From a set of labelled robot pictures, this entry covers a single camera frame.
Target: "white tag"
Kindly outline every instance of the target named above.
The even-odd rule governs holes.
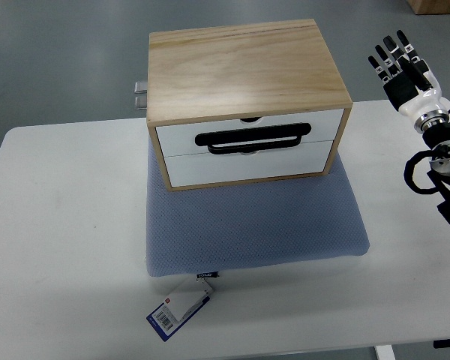
[[[203,279],[191,278],[173,290],[150,315],[148,322],[167,341],[210,299],[213,289]]]
[[[212,293],[212,288],[203,279],[186,280],[163,300],[173,316],[180,320],[194,305]]]

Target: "white table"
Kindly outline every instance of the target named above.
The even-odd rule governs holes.
[[[450,338],[450,227],[440,195],[404,184],[425,145],[388,101],[356,103],[339,148],[368,253],[223,271],[167,343],[145,318],[185,276],[146,273],[147,145],[143,118],[7,134],[0,359],[216,359]]]

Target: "barcode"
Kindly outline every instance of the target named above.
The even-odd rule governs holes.
[[[157,314],[157,320],[167,331],[170,330],[173,326],[173,322],[170,321],[170,319],[167,317],[167,315],[165,315],[163,311]]]

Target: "drawer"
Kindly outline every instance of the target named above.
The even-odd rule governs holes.
[[[165,157],[165,164],[172,187],[319,173],[324,170],[332,143],[303,142],[254,154],[179,155]]]
[[[250,123],[236,119],[160,126],[156,127],[156,129],[163,156],[166,158],[176,155],[208,153],[209,151],[206,146],[198,146],[195,144],[195,137],[198,134],[213,133],[216,131],[308,123],[311,126],[311,131],[301,138],[302,143],[333,140],[337,134],[343,112],[343,109],[333,109],[299,114],[264,116]]]

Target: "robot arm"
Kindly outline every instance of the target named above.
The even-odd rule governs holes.
[[[429,148],[407,161],[403,173],[405,182],[418,194],[440,192],[445,201],[437,208],[450,224],[450,191],[446,187],[450,186],[450,109],[442,103],[442,89],[425,60],[419,57],[402,31],[397,31],[397,36],[403,48],[390,36],[383,39],[393,60],[380,45],[375,46],[385,67],[373,56],[368,60],[382,80],[392,106],[410,119]],[[434,185],[428,189],[418,187],[413,181],[415,165],[425,158],[430,158],[427,174]]]

